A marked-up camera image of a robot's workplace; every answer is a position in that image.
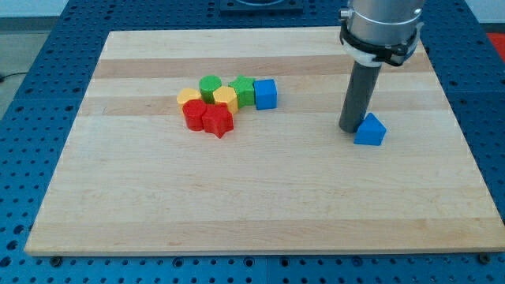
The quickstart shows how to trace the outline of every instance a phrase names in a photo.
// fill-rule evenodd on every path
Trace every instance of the yellow block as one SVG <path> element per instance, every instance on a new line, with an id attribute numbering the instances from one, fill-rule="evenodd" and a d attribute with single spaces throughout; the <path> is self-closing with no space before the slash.
<path id="1" fill-rule="evenodd" d="M 238 112 L 237 93 L 232 87 L 221 86 L 214 91 L 215 104 L 225 103 L 232 114 Z"/>
<path id="2" fill-rule="evenodd" d="M 192 99 L 202 99 L 200 91 L 193 88 L 184 88 L 177 96 L 177 103 L 179 104 L 179 111 L 182 114 L 182 107 L 185 103 Z"/>

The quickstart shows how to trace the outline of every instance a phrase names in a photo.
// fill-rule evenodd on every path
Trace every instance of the gray floor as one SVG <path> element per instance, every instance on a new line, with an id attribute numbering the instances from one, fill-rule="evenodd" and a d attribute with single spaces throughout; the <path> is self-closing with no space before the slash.
<path id="1" fill-rule="evenodd" d="M 0 73 L 27 72 L 46 41 L 49 32 L 0 34 Z M 0 83 L 0 118 L 9 107 L 24 75 L 8 77 Z"/>

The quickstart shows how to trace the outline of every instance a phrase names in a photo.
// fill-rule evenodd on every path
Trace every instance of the blue cube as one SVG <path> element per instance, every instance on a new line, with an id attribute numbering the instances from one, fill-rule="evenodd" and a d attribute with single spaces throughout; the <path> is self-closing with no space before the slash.
<path id="1" fill-rule="evenodd" d="M 254 93 L 257 110 L 277 107 L 277 87 L 273 79 L 254 81 Z"/>
<path id="2" fill-rule="evenodd" d="M 364 121 L 357 128 L 356 136 L 354 137 L 355 144 L 380 146 L 386 135 L 386 127 L 376 118 L 375 115 L 369 113 Z"/>

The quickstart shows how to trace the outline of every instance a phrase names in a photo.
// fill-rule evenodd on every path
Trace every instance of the wooden board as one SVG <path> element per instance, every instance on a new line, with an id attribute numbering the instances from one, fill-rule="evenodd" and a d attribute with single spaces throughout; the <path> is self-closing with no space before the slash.
<path id="1" fill-rule="evenodd" d="M 422 47 L 384 66 L 383 146 L 336 126 L 339 28 L 112 32 L 25 250 L 34 256 L 479 252 L 505 228 Z M 175 96 L 214 73 L 275 78 L 221 140 Z"/>

